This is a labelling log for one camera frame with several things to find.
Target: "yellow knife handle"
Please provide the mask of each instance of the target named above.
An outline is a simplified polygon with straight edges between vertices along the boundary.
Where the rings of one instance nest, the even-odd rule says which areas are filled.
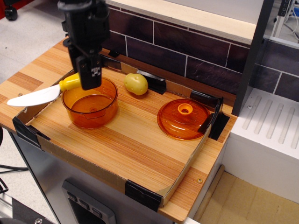
[[[59,86],[60,86],[61,91],[71,90],[71,89],[75,89],[77,87],[81,87],[81,81],[80,81],[79,73],[68,76],[64,80],[61,80],[59,82]]]

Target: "potato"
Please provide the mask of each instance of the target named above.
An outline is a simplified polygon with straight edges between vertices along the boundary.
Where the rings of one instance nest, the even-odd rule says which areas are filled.
[[[129,92],[138,96],[145,94],[149,88],[148,81],[140,74],[127,74],[123,83]]]

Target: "plastic knife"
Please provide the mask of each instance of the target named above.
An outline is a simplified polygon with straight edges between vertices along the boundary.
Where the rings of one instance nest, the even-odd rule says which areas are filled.
[[[71,90],[80,86],[81,86],[81,82],[80,82],[79,73],[76,73],[60,81],[59,84],[57,85],[10,99],[7,102],[7,105],[35,106],[35,105],[48,103],[55,100],[60,95],[60,91]]]

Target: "pot lid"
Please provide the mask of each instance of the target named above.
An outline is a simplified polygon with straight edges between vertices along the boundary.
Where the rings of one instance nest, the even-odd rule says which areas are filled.
[[[198,129],[209,115],[209,110],[199,102],[177,99],[161,107],[157,121],[162,131],[170,137],[177,140],[194,140],[204,135],[198,132]]]

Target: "control panel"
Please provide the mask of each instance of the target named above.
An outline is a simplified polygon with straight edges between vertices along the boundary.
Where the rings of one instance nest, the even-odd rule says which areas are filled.
[[[78,224],[116,224],[114,212],[104,204],[68,181],[64,181],[62,188]]]
[[[288,11],[288,6],[290,4],[291,0],[282,0],[279,11],[278,11],[278,15],[279,16],[285,16],[287,11]]]

